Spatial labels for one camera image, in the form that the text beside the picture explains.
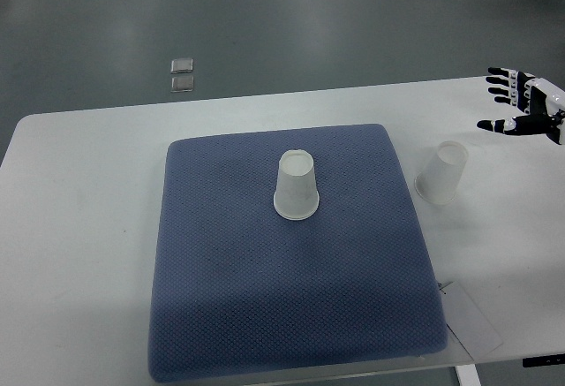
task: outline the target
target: textured fabric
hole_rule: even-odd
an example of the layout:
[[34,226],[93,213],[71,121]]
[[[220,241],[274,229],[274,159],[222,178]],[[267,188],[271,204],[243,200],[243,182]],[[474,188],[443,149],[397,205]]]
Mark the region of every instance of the textured fabric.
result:
[[[278,161],[314,159],[320,207],[273,208]],[[154,271],[157,382],[437,352],[437,283],[381,125],[170,145]]]

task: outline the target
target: paper tag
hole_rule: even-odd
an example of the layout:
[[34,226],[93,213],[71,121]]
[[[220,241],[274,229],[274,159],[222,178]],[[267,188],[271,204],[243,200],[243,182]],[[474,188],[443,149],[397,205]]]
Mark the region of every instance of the paper tag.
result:
[[492,324],[458,283],[441,289],[446,322],[471,358],[478,360],[502,344]]

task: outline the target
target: white table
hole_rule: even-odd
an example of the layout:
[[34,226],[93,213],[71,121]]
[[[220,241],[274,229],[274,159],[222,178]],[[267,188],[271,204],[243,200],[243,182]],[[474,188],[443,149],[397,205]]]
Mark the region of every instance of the white table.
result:
[[[565,351],[565,148],[479,130],[518,115],[483,78],[33,115],[0,168],[0,373],[6,384],[148,385],[147,328],[168,145],[184,138],[383,124],[439,282],[457,281],[504,344],[473,361],[453,337],[422,358],[204,380],[285,382]],[[436,207],[413,179],[433,147],[469,161]]]

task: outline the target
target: upside-down cup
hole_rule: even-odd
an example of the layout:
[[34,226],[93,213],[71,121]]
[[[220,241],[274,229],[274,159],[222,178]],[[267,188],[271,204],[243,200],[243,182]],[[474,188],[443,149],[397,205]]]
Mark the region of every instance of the upside-down cup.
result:
[[320,202],[314,174],[314,160],[305,150],[287,150],[279,161],[273,204],[287,220],[305,220]]
[[461,143],[441,143],[414,181],[418,194],[436,205],[451,202],[468,157],[467,149]]

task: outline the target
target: robot finger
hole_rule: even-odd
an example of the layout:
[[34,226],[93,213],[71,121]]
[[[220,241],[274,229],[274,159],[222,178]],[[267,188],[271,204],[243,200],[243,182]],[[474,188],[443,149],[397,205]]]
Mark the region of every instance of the robot finger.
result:
[[508,79],[504,79],[501,77],[486,77],[486,82],[491,84],[500,84],[502,86],[510,86]]
[[489,87],[488,93],[492,93],[493,95],[509,96],[509,90],[507,88]]
[[512,103],[509,97],[501,97],[501,96],[496,96],[494,98],[494,101],[497,103],[506,103],[507,105],[510,105]]
[[508,136],[527,136],[552,132],[555,124],[547,115],[524,115],[495,121],[484,119],[477,123],[477,127],[489,132],[501,132]]
[[495,67],[490,67],[488,69],[488,72],[491,73],[492,75],[500,75],[501,77],[505,77],[505,78],[509,78],[510,77],[510,73],[511,72],[516,72],[514,70],[509,70],[507,68],[495,68]]

